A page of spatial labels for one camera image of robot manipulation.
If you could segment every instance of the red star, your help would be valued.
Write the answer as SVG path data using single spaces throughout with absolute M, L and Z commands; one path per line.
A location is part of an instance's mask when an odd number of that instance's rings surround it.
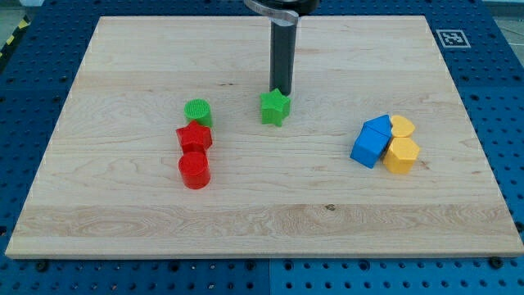
M 211 129 L 192 120 L 186 127 L 177 129 L 178 142 L 183 153 L 203 152 L 213 144 Z

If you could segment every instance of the red cylinder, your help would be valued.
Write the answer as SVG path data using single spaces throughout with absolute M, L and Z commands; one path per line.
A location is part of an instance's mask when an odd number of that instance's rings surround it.
M 183 183 L 192 189 L 205 187 L 211 180 L 210 167 L 203 152 L 186 152 L 178 161 Z

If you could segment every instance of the toy block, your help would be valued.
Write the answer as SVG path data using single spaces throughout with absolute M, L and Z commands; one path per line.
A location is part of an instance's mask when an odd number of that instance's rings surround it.
M 182 152 L 204 152 L 213 144 L 211 129 L 192 120 L 186 127 L 176 130 Z
M 408 174 L 419 153 L 420 147 L 411 138 L 393 138 L 382 163 L 391 173 Z
M 183 113 L 188 123 L 195 120 L 202 126 L 213 127 L 210 104 L 201 98 L 187 102 Z
M 178 161 L 183 183 L 191 189 L 205 187 L 211 180 L 207 157 L 201 152 L 188 152 Z
M 415 125 L 403 116 L 392 116 L 391 126 L 391 134 L 394 138 L 406 138 L 415 131 Z
M 364 126 L 391 137 L 391 120 L 388 115 L 379 116 L 364 123 Z
M 282 95 L 276 88 L 270 93 L 260 95 L 260 111 L 262 112 L 262 124 L 275 124 L 282 126 L 284 118 L 289 116 L 291 99 Z
M 368 168 L 373 168 L 386 149 L 390 138 L 391 136 L 384 135 L 365 125 L 355 141 L 350 158 Z

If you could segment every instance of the yellow heart block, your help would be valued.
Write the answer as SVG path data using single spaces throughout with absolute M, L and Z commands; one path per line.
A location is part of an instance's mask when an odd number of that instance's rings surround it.
M 406 138 L 415 131 L 415 125 L 403 116 L 394 115 L 390 118 L 391 135 L 394 138 Z
M 391 173 L 408 174 L 420 147 L 411 138 L 393 138 L 382 163 Z

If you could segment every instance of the wood grain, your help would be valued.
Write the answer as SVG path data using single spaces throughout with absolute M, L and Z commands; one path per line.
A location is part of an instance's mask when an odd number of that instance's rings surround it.
M 518 256 L 524 252 L 427 23 L 304 17 L 291 114 L 262 125 L 261 17 L 102 17 L 47 146 L 12 258 Z M 212 179 L 183 186 L 174 130 L 210 102 Z M 409 175 L 348 155 L 408 117 Z

